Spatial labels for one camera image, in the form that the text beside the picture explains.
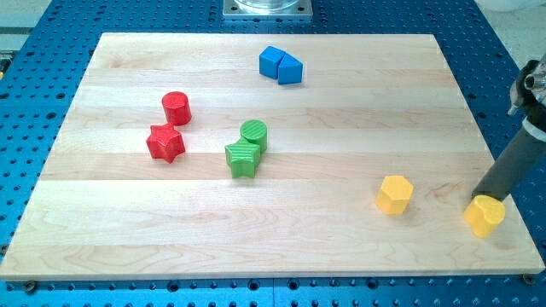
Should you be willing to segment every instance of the green star-shaped block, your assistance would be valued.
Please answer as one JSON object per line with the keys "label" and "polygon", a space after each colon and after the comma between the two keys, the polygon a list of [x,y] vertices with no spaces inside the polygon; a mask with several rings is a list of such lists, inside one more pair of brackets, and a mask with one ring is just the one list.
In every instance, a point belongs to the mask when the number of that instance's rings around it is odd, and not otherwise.
{"label": "green star-shaped block", "polygon": [[231,167],[233,178],[246,176],[254,178],[260,162],[260,148],[242,138],[237,143],[225,147],[225,158]]}

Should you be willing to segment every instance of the yellow hexagon prism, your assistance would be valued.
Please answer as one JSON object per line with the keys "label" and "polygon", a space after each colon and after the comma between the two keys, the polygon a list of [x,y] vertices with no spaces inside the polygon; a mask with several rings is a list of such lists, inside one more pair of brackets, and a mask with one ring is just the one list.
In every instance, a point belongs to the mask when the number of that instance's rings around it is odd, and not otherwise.
{"label": "yellow hexagon prism", "polygon": [[472,226],[472,232],[485,238],[502,222],[506,208],[501,201],[487,195],[477,195],[464,211],[464,219]]}
{"label": "yellow hexagon prism", "polygon": [[413,185],[404,176],[386,176],[375,204],[385,214],[402,214],[412,194]]}

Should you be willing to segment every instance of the plastic block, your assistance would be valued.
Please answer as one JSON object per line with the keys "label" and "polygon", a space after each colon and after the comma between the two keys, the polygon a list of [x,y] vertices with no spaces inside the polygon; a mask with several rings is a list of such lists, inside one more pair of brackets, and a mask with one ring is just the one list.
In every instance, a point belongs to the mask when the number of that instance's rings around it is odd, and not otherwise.
{"label": "plastic block", "polygon": [[254,178],[260,162],[259,146],[242,138],[237,143],[225,147],[225,158],[231,167],[231,177]]}
{"label": "plastic block", "polygon": [[285,52],[273,46],[268,46],[259,55],[259,73],[266,77],[277,79],[279,64]]}
{"label": "plastic block", "polygon": [[185,125],[191,120],[189,101],[183,92],[170,92],[161,99],[167,122],[173,125]]}
{"label": "plastic block", "polygon": [[464,219],[472,226],[472,232],[485,238],[502,222],[506,209],[501,201],[487,195],[477,195],[464,211]]}
{"label": "plastic block", "polygon": [[304,65],[289,54],[285,54],[279,64],[279,84],[296,84],[301,82]]}
{"label": "plastic block", "polygon": [[267,126],[264,122],[257,119],[246,121],[241,126],[241,136],[248,142],[259,145],[262,154],[267,150]]}
{"label": "plastic block", "polygon": [[375,204],[385,214],[402,214],[412,194],[413,185],[404,176],[386,176]]}
{"label": "plastic block", "polygon": [[182,135],[174,130],[173,124],[152,125],[150,130],[152,134],[148,137],[146,143],[152,158],[164,159],[172,163],[179,154],[186,151]]}

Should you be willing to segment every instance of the blue perforated base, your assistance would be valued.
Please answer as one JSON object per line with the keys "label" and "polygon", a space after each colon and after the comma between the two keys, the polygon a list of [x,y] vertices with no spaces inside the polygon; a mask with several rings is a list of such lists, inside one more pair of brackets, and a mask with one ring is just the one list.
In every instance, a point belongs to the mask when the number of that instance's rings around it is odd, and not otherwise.
{"label": "blue perforated base", "polygon": [[[102,32],[432,33],[495,157],[520,127],[509,118],[508,88],[518,73],[473,1],[313,2],[313,21],[222,21],[216,0],[53,0],[0,82],[0,244],[11,240],[63,114]],[[544,160],[514,191],[546,255]],[[0,306],[530,306],[546,305],[546,275],[248,281],[43,283],[33,294],[0,282]]]}

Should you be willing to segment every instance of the blue block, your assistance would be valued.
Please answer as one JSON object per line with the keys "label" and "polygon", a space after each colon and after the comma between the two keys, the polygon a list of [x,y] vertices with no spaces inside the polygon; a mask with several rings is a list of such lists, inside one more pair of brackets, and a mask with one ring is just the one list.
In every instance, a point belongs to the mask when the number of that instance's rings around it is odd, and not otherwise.
{"label": "blue block", "polygon": [[279,64],[281,63],[284,55],[284,51],[273,46],[268,46],[259,55],[259,73],[276,80],[279,76]]}
{"label": "blue block", "polygon": [[279,84],[295,84],[301,82],[304,65],[289,54],[285,54],[279,64]]}

